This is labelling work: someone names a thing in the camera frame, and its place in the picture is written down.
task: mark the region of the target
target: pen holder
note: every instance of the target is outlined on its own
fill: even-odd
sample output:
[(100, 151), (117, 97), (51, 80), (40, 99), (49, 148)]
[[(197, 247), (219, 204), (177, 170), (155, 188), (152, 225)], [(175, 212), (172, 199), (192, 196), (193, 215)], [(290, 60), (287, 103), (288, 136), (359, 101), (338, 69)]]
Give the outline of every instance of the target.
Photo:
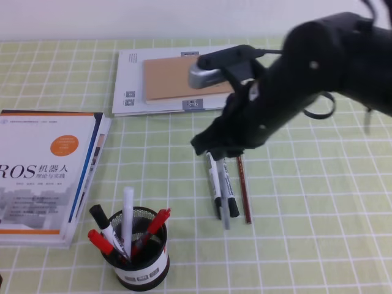
[[(132, 222), (132, 243), (135, 242), (147, 228), (157, 213), (149, 208), (134, 206)], [(109, 221), (119, 238), (121, 238), (121, 221), (123, 211), (118, 211)], [(114, 266), (119, 282), (131, 291), (143, 292), (157, 287), (169, 271), (170, 259), (166, 250), (167, 229), (164, 224), (151, 237), (146, 246), (132, 259), (131, 265), (114, 264), (105, 254), (104, 259)]]

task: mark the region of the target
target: orange circle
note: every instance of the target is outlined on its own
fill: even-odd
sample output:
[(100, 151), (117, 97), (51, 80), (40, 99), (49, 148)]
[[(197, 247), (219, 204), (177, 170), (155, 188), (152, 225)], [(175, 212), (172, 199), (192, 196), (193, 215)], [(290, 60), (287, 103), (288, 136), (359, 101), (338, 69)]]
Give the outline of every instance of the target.
[(58, 137), (50, 146), (50, 151), (55, 156), (67, 156), (78, 149), (78, 138), (72, 135)]

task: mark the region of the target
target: pencil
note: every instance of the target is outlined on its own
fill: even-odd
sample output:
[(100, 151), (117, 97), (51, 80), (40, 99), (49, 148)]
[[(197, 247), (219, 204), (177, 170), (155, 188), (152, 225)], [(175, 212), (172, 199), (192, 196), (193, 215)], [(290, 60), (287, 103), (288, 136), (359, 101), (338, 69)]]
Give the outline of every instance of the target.
[(251, 224), (252, 223), (251, 209), (249, 207), (249, 199), (247, 197), (244, 165), (243, 165), (243, 160), (242, 160), (241, 156), (237, 156), (237, 165), (238, 165), (239, 180), (241, 181), (241, 192), (243, 195), (245, 221), (247, 224)]

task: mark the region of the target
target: green grid mat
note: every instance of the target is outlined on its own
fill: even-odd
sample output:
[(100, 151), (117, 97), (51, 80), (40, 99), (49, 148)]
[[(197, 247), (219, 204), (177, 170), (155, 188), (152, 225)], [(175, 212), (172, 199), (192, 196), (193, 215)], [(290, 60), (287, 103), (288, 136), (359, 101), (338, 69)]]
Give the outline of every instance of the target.
[[(279, 48), (281, 38), (0, 43), (0, 109), (111, 113), (118, 50), (225, 43)], [(268, 65), (272, 57), (261, 62)], [(320, 99), (312, 107), (328, 111)], [(171, 207), (165, 282), (152, 293), (392, 293), (392, 119), (337, 96), (331, 119), (299, 115), (244, 156), (253, 224), (224, 232), (208, 173), (189, 140), (218, 114), (115, 118), (86, 208)], [(238, 172), (228, 160), (239, 210)], [(85, 209), (69, 250), (0, 247), (0, 293), (128, 293), (87, 238)]]

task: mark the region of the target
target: robotic arm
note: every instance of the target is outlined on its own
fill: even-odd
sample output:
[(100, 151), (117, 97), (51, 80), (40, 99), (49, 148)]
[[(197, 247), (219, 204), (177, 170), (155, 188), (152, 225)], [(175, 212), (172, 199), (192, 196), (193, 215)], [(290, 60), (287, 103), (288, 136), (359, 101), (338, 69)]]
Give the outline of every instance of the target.
[[(392, 4), (385, 3), (391, 11)], [(320, 95), (334, 102), (329, 92), (392, 116), (392, 31), (373, 23), (340, 13), (294, 28), (282, 51), (240, 45), (200, 56), (190, 69), (190, 86), (204, 88), (228, 80), (234, 93), (212, 125), (192, 139), (196, 154), (210, 151), (215, 160), (236, 157), (263, 145), (301, 112), (327, 118), (333, 111), (313, 115), (306, 107)], [(268, 53), (281, 55), (264, 68), (255, 59)]]

